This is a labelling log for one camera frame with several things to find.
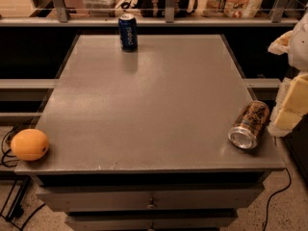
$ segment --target silver can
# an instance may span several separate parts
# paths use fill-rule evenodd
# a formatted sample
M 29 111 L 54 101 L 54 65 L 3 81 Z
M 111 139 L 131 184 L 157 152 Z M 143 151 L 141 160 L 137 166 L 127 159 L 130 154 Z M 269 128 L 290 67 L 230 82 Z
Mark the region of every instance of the silver can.
M 252 101 L 235 120 L 228 134 L 229 140 L 241 149 L 255 148 L 269 118 L 269 106 L 261 101 Z

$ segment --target can lid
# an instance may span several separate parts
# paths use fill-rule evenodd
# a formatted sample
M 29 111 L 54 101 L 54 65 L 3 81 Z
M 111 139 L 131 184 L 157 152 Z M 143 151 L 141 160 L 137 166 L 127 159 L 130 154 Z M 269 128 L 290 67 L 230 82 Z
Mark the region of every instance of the can lid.
M 135 17 L 130 13 L 125 13 L 124 15 L 122 15 L 120 17 L 120 19 L 122 19 L 122 20 L 130 20 L 130 19 L 133 19 L 133 18 L 135 18 Z
M 231 128 L 228 137 L 231 142 L 241 149 L 252 149 L 257 146 L 257 139 L 242 127 Z

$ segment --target aluminum can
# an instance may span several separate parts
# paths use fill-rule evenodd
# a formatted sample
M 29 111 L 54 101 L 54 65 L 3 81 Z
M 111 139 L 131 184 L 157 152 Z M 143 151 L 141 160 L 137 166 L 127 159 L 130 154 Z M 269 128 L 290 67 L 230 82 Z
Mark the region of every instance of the aluminum can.
M 124 51 L 135 51 L 138 49 L 137 22 L 136 18 L 126 13 L 118 19 L 118 29 L 121 47 Z
M 261 101 L 252 101 L 235 120 L 228 134 L 229 140 L 241 149 L 255 148 L 269 118 L 269 106 Z

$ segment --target dark blue can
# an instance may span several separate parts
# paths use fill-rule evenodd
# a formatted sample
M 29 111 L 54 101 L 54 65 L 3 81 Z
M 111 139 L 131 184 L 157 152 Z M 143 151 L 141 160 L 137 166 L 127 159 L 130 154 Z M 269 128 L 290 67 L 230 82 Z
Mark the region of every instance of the dark blue can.
M 135 51 L 138 48 L 136 18 L 126 13 L 118 19 L 121 47 L 124 51 Z

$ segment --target speckled floor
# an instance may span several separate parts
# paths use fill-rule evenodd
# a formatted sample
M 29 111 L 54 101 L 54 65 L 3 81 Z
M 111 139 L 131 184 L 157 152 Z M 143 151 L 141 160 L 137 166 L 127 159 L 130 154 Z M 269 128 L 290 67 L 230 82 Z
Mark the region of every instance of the speckled floor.
M 5 130 L 0 130 L 0 138 L 3 137 L 4 134 Z M 267 231 L 308 230 L 308 187 L 297 170 L 294 161 L 290 157 L 288 149 L 281 140 L 277 140 L 277 147 L 291 174 L 292 185 L 286 191 L 277 194 L 271 200 Z M 12 183 L 12 181 L 0 181 L 1 209 Z M 288 183 L 289 177 L 286 170 L 273 172 L 264 183 L 265 190 L 263 193 L 261 193 L 248 208 L 239 209 L 239 217 L 230 226 L 221 228 L 220 231 L 263 230 L 263 223 L 266 219 L 266 208 L 270 195 L 283 189 Z M 13 220 L 18 227 L 21 227 L 27 217 L 42 204 L 36 197 L 37 188 L 38 186 L 32 183 L 22 201 L 24 214 L 21 218 L 15 218 Z M 24 231 L 71 231 L 71 229 L 64 224 L 64 219 L 65 214 L 53 213 L 47 206 L 44 206 L 31 218 Z M 5 222 L 3 218 L 0 218 L 0 230 L 17 231 L 18 228 Z

